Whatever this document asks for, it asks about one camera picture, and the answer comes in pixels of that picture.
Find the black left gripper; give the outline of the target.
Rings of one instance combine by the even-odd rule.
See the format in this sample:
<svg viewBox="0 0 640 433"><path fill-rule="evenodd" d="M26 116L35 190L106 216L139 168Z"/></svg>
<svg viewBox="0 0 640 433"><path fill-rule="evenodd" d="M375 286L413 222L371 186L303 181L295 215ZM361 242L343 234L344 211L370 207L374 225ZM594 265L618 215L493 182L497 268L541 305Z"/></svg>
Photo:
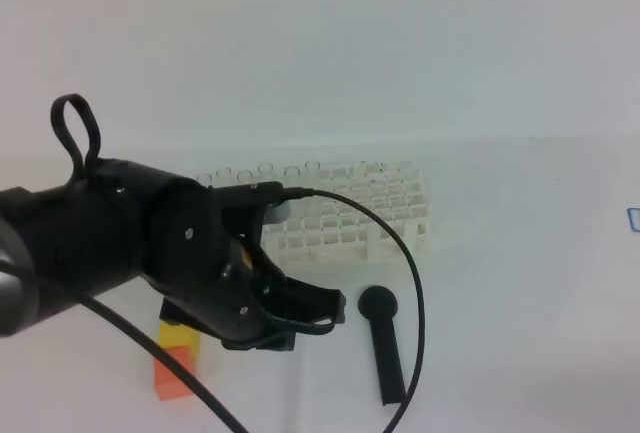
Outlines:
<svg viewBox="0 0 640 433"><path fill-rule="evenodd" d="M282 270L261 247L266 211L283 201L278 182L206 188L173 178L150 196L145 277L170 319L231 350L290 351L295 333L329 333L345 322L345 296Z"/></svg>

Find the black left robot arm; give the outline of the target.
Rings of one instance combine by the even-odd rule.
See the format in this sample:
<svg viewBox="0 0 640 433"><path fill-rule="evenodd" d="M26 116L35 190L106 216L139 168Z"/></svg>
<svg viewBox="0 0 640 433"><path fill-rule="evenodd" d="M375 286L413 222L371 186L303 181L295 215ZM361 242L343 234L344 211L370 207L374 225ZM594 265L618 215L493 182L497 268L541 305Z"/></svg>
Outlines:
<svg viewBox="0 0 640 433"><path fill-rule="evenodd" d="M169 324L229 350L290 351L297 335L342 324L345 298L286 276L262 249L284 200L277 182L212 188L102 160L67 186L3 191L1 257L89 296L141 277Z"/></svg>

